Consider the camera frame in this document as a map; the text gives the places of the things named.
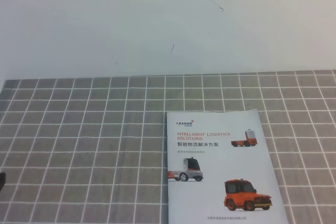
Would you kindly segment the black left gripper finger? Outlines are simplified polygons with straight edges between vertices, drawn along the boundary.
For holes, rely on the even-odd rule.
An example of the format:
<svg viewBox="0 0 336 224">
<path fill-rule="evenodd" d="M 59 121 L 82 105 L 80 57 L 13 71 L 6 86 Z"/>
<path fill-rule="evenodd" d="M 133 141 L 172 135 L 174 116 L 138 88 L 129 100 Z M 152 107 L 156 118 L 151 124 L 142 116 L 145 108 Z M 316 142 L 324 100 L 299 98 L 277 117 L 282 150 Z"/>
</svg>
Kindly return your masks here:
<svg viewBox="0 0 336 224">
<path fill-rule="evenodd" d="M 5 172 L 0 172 L 0 190 L 3 189 L 5 184 L 6 184 L 6 173 Z"/>
</svg>

